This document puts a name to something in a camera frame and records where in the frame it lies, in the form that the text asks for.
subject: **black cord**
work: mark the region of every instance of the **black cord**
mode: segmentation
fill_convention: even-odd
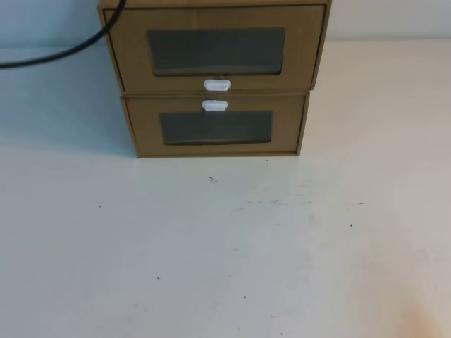
[[[110,21],[108,21],[107,24],[105,25],[105,27],[103,27],[97,34],[93,35],[85,42],[83,42],[75,47],[69,48],[65,51],[61,51],[59,53],[48,55],[48,56],[43,56],[41,58],[32,58],[30,60],[24,60],[24,61],[0,63],[0,69],[27,67],[29,65],[40,65],[43,63],[57,61],[62,58],[67,58],[68,56],[71,56],[73,54],[76,54],[80,51],[85,50],[86,48],[92,46],[93,44],[98,42],[103,36],[105,36],[106,34],[109,33],[111,28],[113,28],[113,26],[118,22],[118,19],[121,16],[121,14],[125,8],[125,2],[126,2],[126,0],[120,0]]]

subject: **white tabletop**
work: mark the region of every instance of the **white tabletop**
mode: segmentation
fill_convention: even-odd
[[[327,43],[299,158],[136,159],[104,47],[0,72],[0,337],[449,337],[450,145],[451,41]]]

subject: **white drawer handle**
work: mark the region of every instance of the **white drawer handle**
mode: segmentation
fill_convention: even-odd
[[[202,108],[206,111],[224,111],[227,107],[227,101],[206,100],[202,102]]]
[[[226,92],[232,87],[229,80],[205,80],[204,87],[209,92]]]

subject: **drawer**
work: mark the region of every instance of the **drawer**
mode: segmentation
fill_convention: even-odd
[[[296,155],[308,94],[123,99],[141,157]]]
[[[206,80],[230,81],[229,92],[306,92],[325,17],[319,4],[126,8],[109,39],[125,93],[201,94]]]

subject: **drawer window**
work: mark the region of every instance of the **drawer window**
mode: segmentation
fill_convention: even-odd
[[[272,111],[160,113],[164,144],[251,144],[271,142]]]
[[[155,76],[275,75],[285,29],[149,30]]]

